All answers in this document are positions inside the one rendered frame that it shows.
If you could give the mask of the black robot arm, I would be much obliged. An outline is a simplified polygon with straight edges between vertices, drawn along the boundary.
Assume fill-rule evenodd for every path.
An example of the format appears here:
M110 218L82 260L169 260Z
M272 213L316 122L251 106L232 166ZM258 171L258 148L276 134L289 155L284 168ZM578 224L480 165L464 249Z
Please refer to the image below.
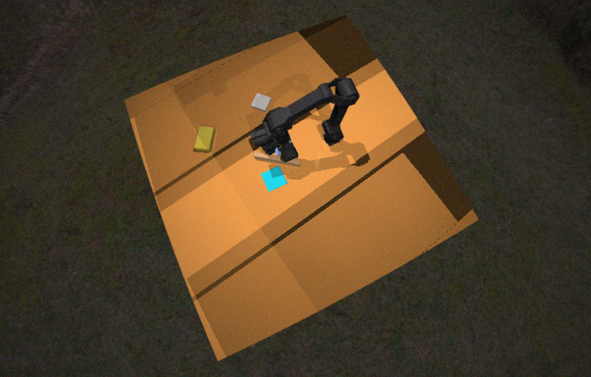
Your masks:
M335 94L331 91L332 86L335 86ZM332 103L334 108L330 119L324 121L322 126L324 140L329 146L334 145L344 138L340 123L348 107L355 105L358 99L359 93L351 78L334 78L331 82L319 85L298 101L268 111L262 120L263 128L252 132L251 139L255 147L261 146L266 154L272 155L276 147L280 147L274 140L286 138L294 120L322 104Z

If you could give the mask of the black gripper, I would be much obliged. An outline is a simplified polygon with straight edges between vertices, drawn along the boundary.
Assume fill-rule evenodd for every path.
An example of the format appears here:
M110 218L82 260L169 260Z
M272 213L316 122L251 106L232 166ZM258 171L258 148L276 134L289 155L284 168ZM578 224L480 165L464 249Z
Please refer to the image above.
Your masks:
M280 149L281 155L282 155L285 162L293 160L299 156L299 154L297 153L296 147L293 145L292 142L289 142L291 140L289 133L288 133L287 137L284 138L283 140L277 140L277 139L275 139L275 140L276 140L276 143L278 143L279 145L282 146L279 149Z

